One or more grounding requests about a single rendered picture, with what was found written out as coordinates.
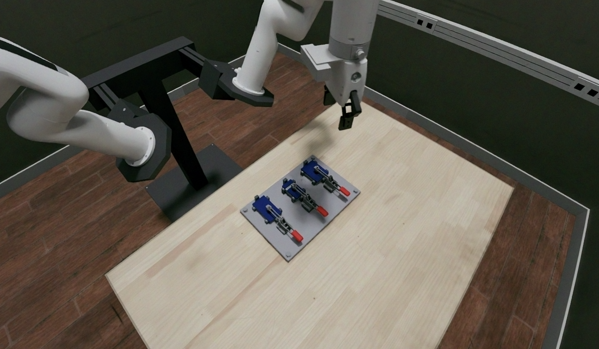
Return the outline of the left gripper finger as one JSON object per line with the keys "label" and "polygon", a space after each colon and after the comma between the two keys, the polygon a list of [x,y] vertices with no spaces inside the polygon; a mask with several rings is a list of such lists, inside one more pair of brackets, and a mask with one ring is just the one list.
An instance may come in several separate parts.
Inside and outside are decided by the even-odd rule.
{"label": "left gripper finger", "polygon": [[[356,90],[352,90],[349,93],[350,102],[346,102],[341,108],[342,115],[339,118],[338,129],[345,130],[352,127],[353,118],[357,117],[362,112],[359,104],[359,98],[357,97]],[[350,106],[351,112],[346,113],[346,106]]]}
{"label": "left gripper finger", "polygon": [[324,85],[324,98],[323,98],[323,105],[332,105],[335,104],[335,99],[333,99],[333,96],[331,95],[331,93],[329,93],[328,88],[326,87],[326,85]]}

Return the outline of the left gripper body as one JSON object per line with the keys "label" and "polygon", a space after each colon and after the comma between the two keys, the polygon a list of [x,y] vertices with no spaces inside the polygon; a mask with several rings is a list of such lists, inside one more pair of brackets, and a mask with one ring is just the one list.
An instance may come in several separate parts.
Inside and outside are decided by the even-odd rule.
{"label": "left gripper body", "polygon": [[330,67],[329,80],[325,81],[333,99],[343,108],[349,99],[349,93],[356,90],[359,103],[363,96],[364,80],[366,77],[366,56],[359,60],[347,60],[328,63]]}

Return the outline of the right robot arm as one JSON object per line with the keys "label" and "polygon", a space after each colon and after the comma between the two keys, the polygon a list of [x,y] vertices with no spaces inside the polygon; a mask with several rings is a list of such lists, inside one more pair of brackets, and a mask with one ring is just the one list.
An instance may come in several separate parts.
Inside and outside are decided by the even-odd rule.
{"label": "right robot arm", "polygon": [[0,37],[0,108],[20,86],[26,89],[6,115],[9,128],[20,137],[104,153],[134,167],[144,165],[153,155],[155,138],[150,129],[134,129],[81,110],[89,99],[84,82]]}

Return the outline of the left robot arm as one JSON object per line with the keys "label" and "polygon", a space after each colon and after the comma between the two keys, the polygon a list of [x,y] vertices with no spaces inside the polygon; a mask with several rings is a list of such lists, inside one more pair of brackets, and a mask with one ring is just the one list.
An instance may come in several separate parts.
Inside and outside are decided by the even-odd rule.
{"label": "left robot arm", "polygon": [[333,1],[329,43],[300,47],[300,58],[314,80],[329,80],[328,63],[342,58],[361,60],[367,54],[379,0],[292,1],[302,6],[302,11],[283,0],[263,0],[243,65],[235,69],[237,76],[232,83],[236,88],[264,95],[262,87],[278,50],[276,34],[302,41],[324,1]]}

